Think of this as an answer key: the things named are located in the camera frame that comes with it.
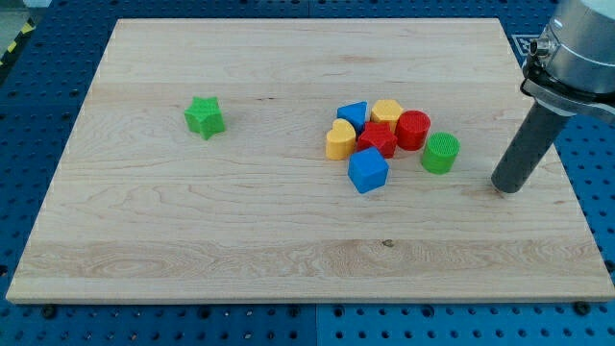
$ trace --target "blue table surface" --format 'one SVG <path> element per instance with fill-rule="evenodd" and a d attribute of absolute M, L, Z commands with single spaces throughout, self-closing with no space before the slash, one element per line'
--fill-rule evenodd
<path fill-rule="evenodd" d="M 521 62 L 529 39 L 540 34 L 556 3 L 55 0 L 0 88 L 0 345 L 615 345 L 613 302 L 17 307 L 4 300 L 117 18 L 499 17 Z M 555 145 L 603 258 L 612 269 L 615 127 L 579 115 Z"/>

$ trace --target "red cylinder block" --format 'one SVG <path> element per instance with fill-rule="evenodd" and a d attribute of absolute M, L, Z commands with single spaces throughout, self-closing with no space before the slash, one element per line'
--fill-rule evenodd
<path fill-rule="evenodd" d="M 430 130 L 430 118 L 422 111 L 405 111 L 395 129 L 397 145 L 404 150 L 419 150 L 425 144 Z"/>

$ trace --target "blue triangle block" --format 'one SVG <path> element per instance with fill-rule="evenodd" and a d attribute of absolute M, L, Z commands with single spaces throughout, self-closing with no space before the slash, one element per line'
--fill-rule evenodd
<path fill-rule="evenodd" d="M 340 107 L 337 109 L 337 118 L 346 119 L 355 128 L 357 137 L 365 128 L 365 114 L 367 112 L 367 102 L 357 102 L 352 105 Z"/>

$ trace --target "green cylinder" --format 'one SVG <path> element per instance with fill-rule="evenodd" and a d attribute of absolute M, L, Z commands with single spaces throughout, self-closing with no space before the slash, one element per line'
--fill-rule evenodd
<path fill-rule="evenodd" d="M 427 140 L 421 163 L 433 174 L 448 173 L 459 153 L 459 147 L 459 140 L 455 136 L 435 133 Z"/>

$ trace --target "colored shape block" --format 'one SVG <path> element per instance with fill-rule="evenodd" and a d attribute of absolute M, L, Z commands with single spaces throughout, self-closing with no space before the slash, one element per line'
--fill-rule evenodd
<path fill-rule="evenodd" d="M 327 132 L 325 155 L 329 160 L 345 160 L 355 151 L 357 134 L 350 122 L 335 119 L 330 131 Z"/>
<path fill-rule="evenodd" d="M 422 111 L 405 111 L 397 122 L 397 145 L 404 150 L 419 150 L 425 144 L 431 120 Z"/>
<path fill-rule="evenodd" d="M 395 155 L 397 137 L 390 131 L 388 124 L 365 123 L 365 131 L 358 137 L 357 151 L 376 147 L 381 154 L 390 159 Z"/>
<path fill-rule="evenodd" d="M 367 113 L 367 102 L 357 102 L 352 105 L 340 107 L 337 109 L 337 118 L 346 119 L 355 128 L 357 136 L 363 132 L 365 128 L 365 114 Z"/>
<path fill-rule="evenodd" d="M 374 147 L 350 156 L 348 176 L 359 193 L 365 193 L 386 184 L 388 163 Z"/>
<path fill-rule="evenodd" d="M 397 120 L 402 115 L 404 108 L 396 100 L 378 100 L 372 108 L 371 120 L 377 123 L 387 123 L 391 133 L 395 134 Z"/>
<path fill-rule="evenodd" d="M 192 98 L 192 104 L 184 111 L 184 116 L 188 129 L 201 134 L 203 139 L 209 139 L 214 134 L 225 131 L 222 111 L 216 97 Z"/>
<path fill-rule="evenodd" d="M 459 140 L 447 133 L 430 136 L 421 158 L 423 167 L 433 174 L 448 173 L 459 153 Z"/>

